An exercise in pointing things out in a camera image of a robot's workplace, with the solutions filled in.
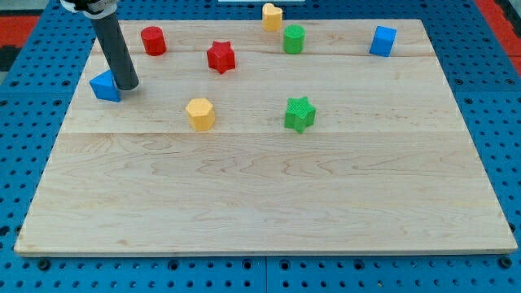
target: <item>green cylinder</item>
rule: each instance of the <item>green cylinder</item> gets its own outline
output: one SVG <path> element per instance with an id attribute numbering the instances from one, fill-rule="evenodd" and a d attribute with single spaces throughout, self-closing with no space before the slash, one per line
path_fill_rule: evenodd
<path id="1" fill-rule="evenodd" d="M 284 51 L 288 54 L 299 54 L 304 49 L 306 31 L 298 24 L 292 24 L 284 29 Z"/>

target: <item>red surface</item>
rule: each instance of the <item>red surface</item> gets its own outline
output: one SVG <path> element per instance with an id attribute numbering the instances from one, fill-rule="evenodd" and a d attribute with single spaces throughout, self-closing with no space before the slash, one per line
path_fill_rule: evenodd
<path id="1" fill-rule="evenodd" d="M 158 56 L 166 52 L 163 31 L 158 27 L 148 27 L 141 31 L 141 39 L 145 46 L 145 51 L 150 56 Z"/>
<path id="2" fill-rule="evenodd" d="M 497 40 L 509 55 L 518 74 L 521 75 L 521 39 L 514 33 L 514 27 L 505 17 L 503 10 L 493 0 L 475 0 Z"/>
<path id="3" fill-rule="evenodd" d="M 0 47 L 23 47 L 40 16 L 0 16 Z"/>
<path id="4" fill-rule="evenodd" d="M 235 52 L 231 49 L 231 42 L 213 41 L 213 45 L 206 51 L 208 66 L 220 74 L 235 68 Z"/>

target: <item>blue pegboard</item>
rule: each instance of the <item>blue pegboard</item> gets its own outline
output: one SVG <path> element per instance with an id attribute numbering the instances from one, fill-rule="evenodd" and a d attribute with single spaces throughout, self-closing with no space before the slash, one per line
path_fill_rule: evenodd
<path id="1" fill-rule="evenodd" d="M 285 19 L 421 19 L 516 239 L 521 231 L 521 80 L 472 1 L 308 0 Z M 251 20 L 256 6 L 123 0 L 122 20 Z M 25 259 L 12 250 L 94 41 L 50 4 L 0 86 L 0 292 L 521 291 L 521 257 Z"/>

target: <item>toy block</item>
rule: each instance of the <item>toy block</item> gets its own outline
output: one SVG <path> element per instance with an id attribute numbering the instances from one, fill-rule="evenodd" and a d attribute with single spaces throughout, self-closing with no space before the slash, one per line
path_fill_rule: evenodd
<path id="1" fill-rule="evenodd" d="M 89 83 L 96 98 L 116 103 L 121 101 L 120 92 L 117 90 L 116 85 L 114 85 L 114 77 L 110 70 L 91 79 Z"/>
<path id="2" fill-rule="evenodd" d="M 208 66 L 220 74 L 235 68 L 235 52 L 231 42 L 213 41 L 212 47 L 206 51 Z"/>
<path id="3" fill-rule="evenodd" d="M 303 133 L 306 127 L 313 125 L 316 113 L 317 110 L 309 103 L 308 97 L 289 98 L 284 127 Z"/>
<path id="4" fill-rule="evenodd" d="M 272 3 L 262 7 L 262 28 L 266 32 L 273 32 L 282 27 L 282 9 Z"/>
<path id="5" fill-rule="evenodd" d="M 369 53 L 389 57 L 395 38 L 396 30 L 394 28 L 377 26 Z"/>
<path id="6" fill-rule="evenodd" d="M 210 130 L 215 123 L 213 105 L 206 98 L 193 98 L 186 106 L 186 113 L 195 131 Z"/>
<path id="7" fill-rule="evenodd" d="M 306 31 L 298 24 L 292 24 L 284 29 L 282 48 L 288 54 L 299 54 L 304 49 Z"/>
<path id="8" fill-rule="evenodd" d="M 163 30 L 161 28 L 151 26 L 141 31 L 141 39 L 145 46 L 145 52 L 150 56 L 159 56 L 166 52 L 166 44 L 164 43 Z"/>

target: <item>red star block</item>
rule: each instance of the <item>red star block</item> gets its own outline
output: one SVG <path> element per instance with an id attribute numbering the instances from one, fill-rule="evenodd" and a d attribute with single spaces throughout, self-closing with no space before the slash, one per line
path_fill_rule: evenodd
<path id="1" fill-rule="evenodd" d="M 231 42 L 213 41 L 212 48 L 206 51 L 208 66 L 220 74 L 235 68 L 235 52 L 231 49 Z"/>

